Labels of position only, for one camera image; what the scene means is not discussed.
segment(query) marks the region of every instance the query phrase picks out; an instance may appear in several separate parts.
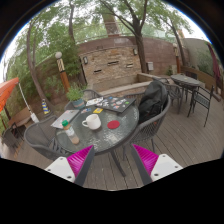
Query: wooden floor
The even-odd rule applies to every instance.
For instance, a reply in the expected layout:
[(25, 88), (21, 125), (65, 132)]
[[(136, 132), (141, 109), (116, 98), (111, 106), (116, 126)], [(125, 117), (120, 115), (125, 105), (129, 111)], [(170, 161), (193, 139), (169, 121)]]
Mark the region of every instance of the wooden floor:
[[(197, 104), (195, 112), (187, 118), (189, 100), (183, 102), (180, 114), (177, 114), (177, 105), (170, 107), (163, 124), (154, 137), (156, 153), (168, 154), (183, 167), (219, 159), (224, 149), (224, 111), (222, 102), (212, 98), (206, 127), (204, 122), (207, 110)], [(17, 152), (8, 149), (0, 143), (1, 154), (4, 158), (31, 164), (45, 169), (53, 161), (41, 156), (21, 142)], [(151, 150), (151, 141), (139, 144)], [(116, 149), (116, 155), (126, 173), (123, 178), (118, 171), (109, 153), (95, 156), (88, 171), (85, 188), (100, 190), (124, 190), (142, 187), (142, 180), (135, 165), (130, 149), (127, 158), (122, 160), (122, 149)]]

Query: white mug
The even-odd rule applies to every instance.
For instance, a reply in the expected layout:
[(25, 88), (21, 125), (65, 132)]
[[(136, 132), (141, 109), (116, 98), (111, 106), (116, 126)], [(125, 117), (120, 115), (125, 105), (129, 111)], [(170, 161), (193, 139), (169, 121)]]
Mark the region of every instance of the white mug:
[(85, 127), (89, 127), (92, 130), (95, 130), (101, 126), (101, 121), (97, 114), (91, 114), (86, 118), (85, 121), (82, 122), (82, 125)]

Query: bottle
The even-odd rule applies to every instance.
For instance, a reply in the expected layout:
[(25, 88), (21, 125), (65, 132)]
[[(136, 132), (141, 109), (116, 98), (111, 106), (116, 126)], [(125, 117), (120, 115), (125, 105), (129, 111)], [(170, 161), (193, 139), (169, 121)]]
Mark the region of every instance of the bottle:
[(79, 138), (78, 136), (75, 134), (74, 129), (72, 128), (72, 126), (68, 123), (67, 120), (62, 121), (62, 126), (65, 130), (65, 133), (67, 134), (67, 136), (69, 137), (69, 139), (71, 140), (71, 142), (73, 144), (78, 144), (79, 143)]

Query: red lid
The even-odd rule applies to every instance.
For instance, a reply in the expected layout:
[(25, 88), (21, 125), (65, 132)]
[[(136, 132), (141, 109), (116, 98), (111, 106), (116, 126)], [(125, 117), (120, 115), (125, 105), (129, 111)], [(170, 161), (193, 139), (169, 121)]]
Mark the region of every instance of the red lid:
[(110, 121), (108, 124), (107, 124), (107, 127), (109, 129), (115, 129), (115, 128), (118, 128), (120, 126), (120, 122), (117, 121), (117, 120), (114, 120), (114, 121)]

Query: planter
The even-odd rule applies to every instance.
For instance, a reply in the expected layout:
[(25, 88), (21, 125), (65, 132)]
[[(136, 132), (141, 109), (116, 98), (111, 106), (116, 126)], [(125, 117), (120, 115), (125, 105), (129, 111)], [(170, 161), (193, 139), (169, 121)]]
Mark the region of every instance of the planter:
[(80, 110), (83, 107), (85, 107), (85, 104), (84, 104), (83, 99), (79, 99), (79, 100), (76, 100), (76, 101), (72, 101), (72, 104), (73, 104), (73, 106), (74, 106), (74, 108), (76, 110)]

